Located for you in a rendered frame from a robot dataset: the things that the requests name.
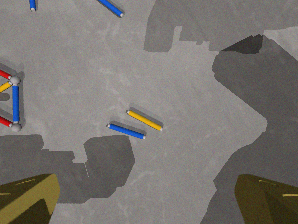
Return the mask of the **red rod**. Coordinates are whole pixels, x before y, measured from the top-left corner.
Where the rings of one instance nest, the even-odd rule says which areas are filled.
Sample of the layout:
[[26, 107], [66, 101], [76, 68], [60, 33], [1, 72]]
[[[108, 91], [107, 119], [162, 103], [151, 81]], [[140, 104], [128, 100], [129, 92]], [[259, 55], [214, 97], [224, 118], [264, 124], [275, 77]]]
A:
[[12, 122], [10, 122], [10, 121], [8, 121], [8, 120], [2, 118], [1, 116], [0, 116], [0, 123], [6, 125], [6, 126], [8, 126], [8, 127], [11, 127], [11, 126], [13, 125]]
[[5, 78], [7, 78], [7, 79], [9, 79], [9, 80], [12, 77], [12, 75], [10, 75], [10, 74], [2, 71], [2, 70], [0, 70], [0, 75], [3, 76], [3, 77], [5, 77]]

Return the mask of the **grey steel ball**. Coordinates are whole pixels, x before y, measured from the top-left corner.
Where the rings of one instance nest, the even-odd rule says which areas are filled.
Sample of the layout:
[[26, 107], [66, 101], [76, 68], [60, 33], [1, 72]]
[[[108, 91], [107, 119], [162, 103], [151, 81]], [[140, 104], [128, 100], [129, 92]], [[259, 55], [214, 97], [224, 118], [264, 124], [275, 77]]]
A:
[[18, 131], [20, 131], [21, 128], [22, 128], [22, 126], [21, 126], [20, 124], [18, 124], [18, 123], [15, 123], [15, 124], [13, 124], [13, 125], [11, 126], [11, 130], [14, 131], [14, 132], [18, 132]]
[[10, 82], [12, 83], [12, 84], [19, 84], [20, 83], [20, 78], [18, 77], [18, 76], [12, 76], [11, 78], [10, 78]]

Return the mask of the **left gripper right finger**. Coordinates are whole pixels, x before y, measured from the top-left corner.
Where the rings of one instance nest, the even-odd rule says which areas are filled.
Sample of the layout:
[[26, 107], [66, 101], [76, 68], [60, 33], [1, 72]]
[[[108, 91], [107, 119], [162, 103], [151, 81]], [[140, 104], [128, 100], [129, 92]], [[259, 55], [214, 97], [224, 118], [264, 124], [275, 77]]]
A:
[[298, 187], [240, 174], [234, 192], [245, 224], [298, 224]]

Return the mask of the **yellow rod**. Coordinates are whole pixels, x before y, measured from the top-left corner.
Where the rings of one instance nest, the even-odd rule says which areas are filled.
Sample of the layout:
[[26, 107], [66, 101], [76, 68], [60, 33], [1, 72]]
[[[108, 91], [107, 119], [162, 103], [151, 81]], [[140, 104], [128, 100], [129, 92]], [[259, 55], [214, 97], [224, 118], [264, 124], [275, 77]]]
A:
[[10, 81], [4, 83], [3, 85], [0, 86], [0, 93], [4, 90], [6, 90], [7, 88], [9, 88], [10, 86], [12, 86], [12, 83]]
[[140, 121], [146, 123], [147, 125], [149, 125], [149, 126], [155, 128], [155, 129], [157, 129], [157, 130], [162, 131], [162, 129], [163, 129], [162, 126], [160, 126], [160, 125], [158, 125], [158, 124], [156, 124], [156, 123], [150, 121], [149, 119], [147, 119], [147, 118], [145, 118], [145, 117], [143, 117], [143, 116], [141, 116], [141, 115], [139, 115], [139, 114], [137, 114], [137, 113], [135, 113], [135, 112], [133, 112], [133, 111], [128, 110], [127, 113], [128, 113], [130, 116], [132, 116], [132, 117], [134, 117], [134, 118], [136, 118], [136, 119], [138, 119], [138, 120], [140, 120]]

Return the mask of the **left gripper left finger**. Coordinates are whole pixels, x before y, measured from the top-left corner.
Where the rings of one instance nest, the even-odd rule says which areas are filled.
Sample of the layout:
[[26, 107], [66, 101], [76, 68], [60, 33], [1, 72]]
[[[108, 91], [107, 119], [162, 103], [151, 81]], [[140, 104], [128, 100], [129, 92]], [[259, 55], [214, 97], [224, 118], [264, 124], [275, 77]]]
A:
[[0, 185], [0, 224], [49, 224], [59, 195], [55, 174]]

